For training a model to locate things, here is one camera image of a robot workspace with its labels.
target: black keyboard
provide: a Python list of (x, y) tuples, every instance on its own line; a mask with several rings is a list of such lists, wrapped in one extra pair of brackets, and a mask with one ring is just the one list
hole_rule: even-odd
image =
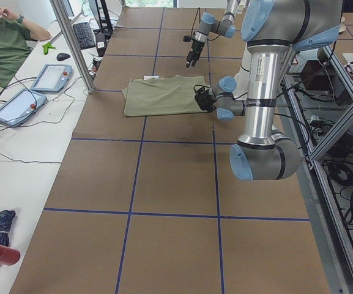
[(93, 39), (92, 29), (89, 27), (88, 22), (73, 24), (73, 31), (78, 39), (78, 43), (81, 49), (96, 47), (95, 40)]

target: wristband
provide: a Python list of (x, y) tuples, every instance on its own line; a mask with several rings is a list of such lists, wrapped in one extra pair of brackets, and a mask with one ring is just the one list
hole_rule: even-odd
[(24, 16), (20, 14), (20, 16), (17, 18), (18, 23), (23, 23)]

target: white table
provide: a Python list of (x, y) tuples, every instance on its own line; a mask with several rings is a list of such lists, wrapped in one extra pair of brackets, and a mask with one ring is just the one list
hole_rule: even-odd
[[(55, 36), (60, 31), (58, 23), (54, 22), (49, 31)], [(65, 39), (60, 36), (53, 43), (56, 50), (49, 49), (48, 54), (44, 55), (42, 45), (46, 42), (39, 42), (35, 46), (16, 77), (19, 80), (36, 77), (47, 63), (70, 64), (73, 67), (73, 74), (65, 87), (67, 88), (76, 78), (80, 77), (80, 73), (73, 57), (62, 62), (56, 60), (58, 53), (70, 53)], [(83, 50), (83, 55), (89, 67), (94, 56), (97, 56), (96, 48)], [(24, 84), (29, 88), (33, 81), (26, 81)], [(8, 100), (22, 88), (24, 88), (23, 85), (18, 83), (6, 89), (1, 94), (0, 100)], [(24, 123), (24, 126), (41, 121), (59, 121), (70, 105), (60, 123), (43, 122), (29, 127), (4, 129), (0, 131), (0, 153), (24, 161), (61, 162), (87, 97), (87, 90), (82, 79), (79, 79), (67, 93), (75, 98), (73, 103), (71, 97), (63, 94), (58, 100), (40, 108), (29, 121)], [(47, 95), (48, 100), (56, 96)], [(14, 283), (59, 166), (60, 164), (12, 162), (0, 155), (0, 211), (4, 209), (16, 211), (17, 216), (13, 220), (12, 230), (9, 233), (10, 247), (21, 252), (18, 263), (0, 267), (0, 294), (9, 293)]]

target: white electronic device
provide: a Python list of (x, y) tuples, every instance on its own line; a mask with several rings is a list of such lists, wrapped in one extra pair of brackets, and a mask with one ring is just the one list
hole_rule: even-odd
[(31, 90), (41, 93), (57, 93), (69, 81), (72, 71), (72, 67), (68, 64), (46, 64), (31, 86)]
[(47, 100), (46, 95), (22, 89), (0, 108), (0, 123), (16, 127), (29, 119)]

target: black mouse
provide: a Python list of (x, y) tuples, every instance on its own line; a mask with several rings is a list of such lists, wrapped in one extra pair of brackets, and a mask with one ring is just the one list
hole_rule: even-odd
[(67, 58), (69, 58), (70, 55), (67, 54), (67, 53), (59, 53), (57, 56), (56, 56), (56, 60), (58, 61), (62, 61), (62, 60), (65, 60)]

